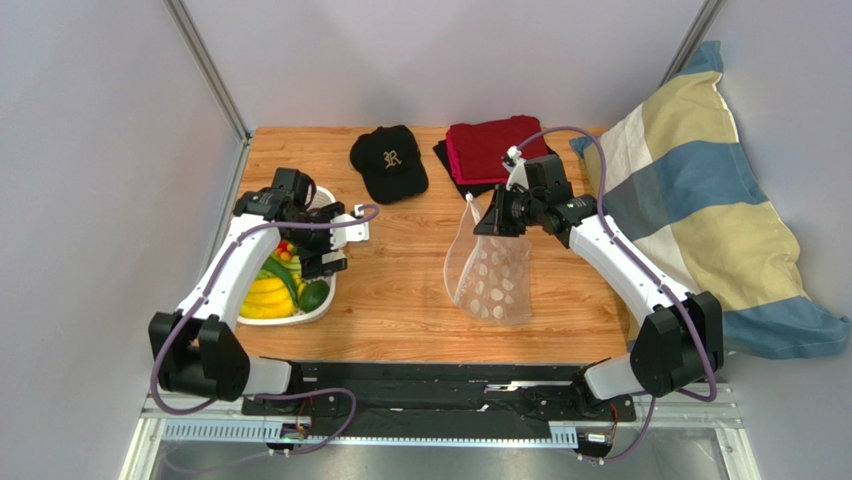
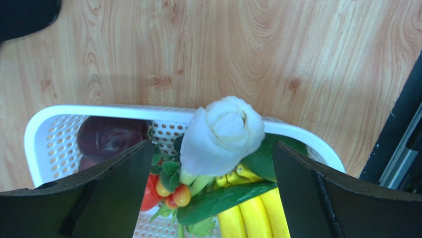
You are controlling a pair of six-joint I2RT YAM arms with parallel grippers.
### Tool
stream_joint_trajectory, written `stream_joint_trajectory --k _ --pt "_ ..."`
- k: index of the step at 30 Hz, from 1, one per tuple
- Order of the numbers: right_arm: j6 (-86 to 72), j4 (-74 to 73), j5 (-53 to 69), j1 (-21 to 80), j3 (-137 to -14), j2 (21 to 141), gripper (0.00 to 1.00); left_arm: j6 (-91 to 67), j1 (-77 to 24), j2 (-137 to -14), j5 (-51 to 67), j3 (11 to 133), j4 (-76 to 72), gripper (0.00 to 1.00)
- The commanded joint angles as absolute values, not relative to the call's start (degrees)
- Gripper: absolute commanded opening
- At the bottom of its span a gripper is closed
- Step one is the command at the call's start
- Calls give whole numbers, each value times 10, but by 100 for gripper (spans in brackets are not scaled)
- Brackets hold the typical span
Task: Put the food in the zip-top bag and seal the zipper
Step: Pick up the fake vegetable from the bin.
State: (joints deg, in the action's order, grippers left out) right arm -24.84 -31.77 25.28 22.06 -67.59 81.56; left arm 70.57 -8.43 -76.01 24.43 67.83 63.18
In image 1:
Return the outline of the clear polka dot zip bag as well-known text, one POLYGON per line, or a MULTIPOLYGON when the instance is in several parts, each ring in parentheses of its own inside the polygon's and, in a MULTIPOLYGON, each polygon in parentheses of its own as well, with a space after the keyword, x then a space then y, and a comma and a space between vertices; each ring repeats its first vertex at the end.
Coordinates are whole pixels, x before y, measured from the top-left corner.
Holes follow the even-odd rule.
POLYGON ((470 316, 500 325, 519 325, 532 317, 529 253, 524 237, 474 233, 484 209, 465 195, 465 209, 443 265, 446 292, 470 316))

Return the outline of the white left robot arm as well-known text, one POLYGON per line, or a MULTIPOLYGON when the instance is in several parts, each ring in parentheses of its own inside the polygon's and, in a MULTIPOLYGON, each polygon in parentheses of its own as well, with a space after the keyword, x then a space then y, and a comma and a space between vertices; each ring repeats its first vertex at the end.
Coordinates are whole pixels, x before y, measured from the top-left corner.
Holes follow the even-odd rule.
POLYGON ((236 324, 256 275, 281 241, 296 247, 310 280, 346 268, 341 249, 362 238, 372 216, 361 205, 316 207, 319 191, 307 174, 280 168, 270 186, 236 201, 226 239, 202 279, 174 312, 158 312, 149 323, 152 395, 166 390, 212 403, 287 392, 292 364, 250 356, 236 324))

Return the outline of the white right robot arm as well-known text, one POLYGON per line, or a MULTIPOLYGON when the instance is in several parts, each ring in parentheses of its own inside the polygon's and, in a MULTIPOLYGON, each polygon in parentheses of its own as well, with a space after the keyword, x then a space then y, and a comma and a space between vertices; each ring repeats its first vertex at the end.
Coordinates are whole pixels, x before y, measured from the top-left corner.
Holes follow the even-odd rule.
POLYGON ((581 368, 572 379, 588 405, 644 392, 655 398, 699 380, 713 385, 724 364, 723 314, 709 291, 693 292, 635 247, 591 195, 575 195, 555 155, 531 161, 512 147, 509 177, 496 186, 477 235, 519 237, 539 227, 591 265, 637 320, 629 353, 581 368))

